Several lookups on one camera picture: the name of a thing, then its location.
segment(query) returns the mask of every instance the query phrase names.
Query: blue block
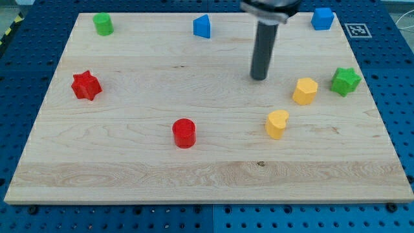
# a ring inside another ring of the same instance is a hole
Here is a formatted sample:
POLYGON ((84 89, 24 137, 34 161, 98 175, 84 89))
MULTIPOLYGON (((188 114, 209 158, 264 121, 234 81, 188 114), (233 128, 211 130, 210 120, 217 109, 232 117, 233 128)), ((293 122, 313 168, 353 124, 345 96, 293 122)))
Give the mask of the blue block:
POLYGON ((315 30, 329 30, 334 20, 334 14, 330 8, 317 8, 312 16, 312 25, 315 30))
POLYGON ((205 14, 193 21, 193 33, 196 36, 201 36, 204 38, 210 38, 211 34, 211 26, 210 26, 210 19, 208 19, 208 15, 205 14))

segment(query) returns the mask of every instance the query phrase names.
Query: yellow hexagon block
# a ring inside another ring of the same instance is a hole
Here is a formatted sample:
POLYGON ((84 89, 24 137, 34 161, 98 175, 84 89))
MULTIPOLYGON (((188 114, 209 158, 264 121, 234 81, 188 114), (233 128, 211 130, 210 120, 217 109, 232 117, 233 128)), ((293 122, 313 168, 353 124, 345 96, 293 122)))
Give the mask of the yellow hexagon block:
POLYGON ((311 104, 318 92, 318 83, 312 78, 300 78, 293 92, 293 100, 300 105, 311 104))
POLYGON ((273 139, 280 139, 285 131, 289 113, 286 110, 277 110, 269 113, 266 120, 266 132, 273 139))

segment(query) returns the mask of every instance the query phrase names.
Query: plastic block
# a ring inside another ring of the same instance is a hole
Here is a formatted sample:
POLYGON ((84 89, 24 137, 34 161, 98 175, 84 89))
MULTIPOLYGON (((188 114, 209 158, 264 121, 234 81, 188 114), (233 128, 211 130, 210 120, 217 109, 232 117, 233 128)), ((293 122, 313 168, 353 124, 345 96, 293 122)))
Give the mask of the plastic block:
POLYGON ((361 77, 355 73, 353 68, 337 68, 332 79, 331 91, 337 92, 343 97, 355 91, 361 81, 361 77))
POLYGON ((82 74, 74 74, 75 81, 72 89, 77 98, 86 98, 92 101, 95 96, 102 91, 98 79, 91 75, 91 72, 85 71, 82 74))
POLYGON ((334 14, 330 8, 317 8, 312 16, 312 25, 315 30, 329 30, 334 20, 334 14))
POLYGON ((276 110, 267 115, 266 132, 273 139, 281 139, 286 128, 289 113, 286 110, 276 110))
POLYGON ((195 144, 195 124, 189 119, 182 118, 173 125, 175 144, 182 149, 190 148, 195 144))
POLYGON ((210 19, 208 15, 205 14, 193 21, 193 33, 196 36, 201 36, 204 38, 210 38, 211 36, 211 26, 210 19))
POLYGON ((114 32, 111 16, 108 13, 98 13, 93 17, 96 32, 101 36, 108 36, 114 32))
POLYGON ((311 104, 318 92, 318 83, 312 78, 300 78, 293 92, 293 100, 300 105, 311 104))

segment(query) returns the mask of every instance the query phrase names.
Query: wood grain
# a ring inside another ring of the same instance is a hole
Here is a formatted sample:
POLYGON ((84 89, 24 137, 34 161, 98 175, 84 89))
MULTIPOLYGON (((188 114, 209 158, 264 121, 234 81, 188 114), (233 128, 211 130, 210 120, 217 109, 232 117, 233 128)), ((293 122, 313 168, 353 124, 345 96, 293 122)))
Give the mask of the wood grain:
POLYGON ((115 32, 80 14, 14 178, 9 204, 385 203, 414 196, 365 80, 342 98, 337 67, 362 75, 338 20, 315 31, 312 14, 281 25, 268 78, 248 77, 256 20, 209 14, 211 39, 192 35, 199 14, 111 14, 115 32), (103 92, 76 99, 87 69, 103 92), (296 80, 319 83, 311 105, 296 80), (264 123, 290 113, 281 140, 264 123), (197 125, 188 150, 174 121, 197 125))

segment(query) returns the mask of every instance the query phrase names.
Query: green star block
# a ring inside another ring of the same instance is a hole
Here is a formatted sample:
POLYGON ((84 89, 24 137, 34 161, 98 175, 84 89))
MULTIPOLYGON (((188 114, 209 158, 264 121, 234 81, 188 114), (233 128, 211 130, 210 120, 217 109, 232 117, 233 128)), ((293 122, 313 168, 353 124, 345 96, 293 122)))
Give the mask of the green star block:
POLYGON ((361 81, 361 77, 355 73, 354 68, 337 68, 332 79, 331 91, 339 93, 343 97, 355 91, 361 81))

